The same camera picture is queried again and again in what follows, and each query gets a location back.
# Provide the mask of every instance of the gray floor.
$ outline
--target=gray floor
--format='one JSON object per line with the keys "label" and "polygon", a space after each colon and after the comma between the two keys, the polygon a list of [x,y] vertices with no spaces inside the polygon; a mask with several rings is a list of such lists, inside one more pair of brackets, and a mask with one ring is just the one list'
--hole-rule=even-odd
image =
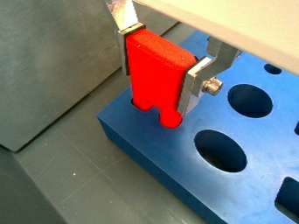
{"label": "gray floor", "polygon": [[[191,32],[178,25],[165,37],[178,43]],[[97,112],[128,85],[117,70],[14,159],[70,224],[204,223],[108,141],[98,125]]]}

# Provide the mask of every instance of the metal bracket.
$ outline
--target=metal bracket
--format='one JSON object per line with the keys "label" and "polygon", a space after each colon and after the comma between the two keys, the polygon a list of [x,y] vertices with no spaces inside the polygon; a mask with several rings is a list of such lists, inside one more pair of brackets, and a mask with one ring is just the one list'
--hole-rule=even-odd
{"label": "metal bracket", "polygon": [[213,59],[203,57],[184,75],[177,103],[177,111],[183,115],[197,105],[203,93],[211,95],[219,93],[223,83],[215,76],[231,67],[239,56],[239,49],[215,38],[209,38],[207,51],[216,57]]}

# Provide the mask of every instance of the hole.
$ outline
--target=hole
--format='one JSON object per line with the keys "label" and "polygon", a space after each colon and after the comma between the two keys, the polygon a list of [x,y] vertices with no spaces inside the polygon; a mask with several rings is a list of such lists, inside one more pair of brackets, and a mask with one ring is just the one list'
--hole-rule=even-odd
{"label": "hole", "polygon": [[252,118],[267,116],[273,107],[268,94],[248,84],[229,89],[228,104],[243,116]]}
{"label": "hole", "polygon": [[295,223],[299,223],[299,182],[292,178],[284,178],[284,183],[275,198],[275,208]]}
{"label": "hole", "polygon": [[276,66],[272,66],[269,64],[264,65],[264,69],[269,74],[280,74],[281,73],[281,69],[277,68]]}
{"label": "hole", "polygon": [[296,126],[293,128],[293,133],[299,136],[299,123],[296,124]]}
{"label": "hole", "polygon": [[193,139],[196,149],[205,161],[224,172],[245,169],[247,155],[237,143],[215,130],[200,131]]}

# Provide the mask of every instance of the red plastic piece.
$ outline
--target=red plastic piece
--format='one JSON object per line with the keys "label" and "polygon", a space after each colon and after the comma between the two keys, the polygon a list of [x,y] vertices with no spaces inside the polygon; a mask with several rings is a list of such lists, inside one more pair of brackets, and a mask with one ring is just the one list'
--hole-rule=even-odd
{"label": "red plastic piece", "polygon": [[192,54],[142,29],[125,39],[134,106],[146,111],[160,109],[160,123],[166,128],[180,125],[176,111],[185,70],[196,62]]}

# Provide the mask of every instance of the blue foam block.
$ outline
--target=blue foam block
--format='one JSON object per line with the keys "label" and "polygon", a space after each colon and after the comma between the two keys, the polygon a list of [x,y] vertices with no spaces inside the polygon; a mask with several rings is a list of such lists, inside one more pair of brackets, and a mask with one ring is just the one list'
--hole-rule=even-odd
{"label": "blue foam block", "polygon": [[[205,39],[195,32],[181,46],[200,57]],[[299,78],[264,65],[243,53],[176,129],[130,104],[130,89],[97,114],[110,141],[208,223],[292,223],[275,201],[285,177],[299,180]]]}

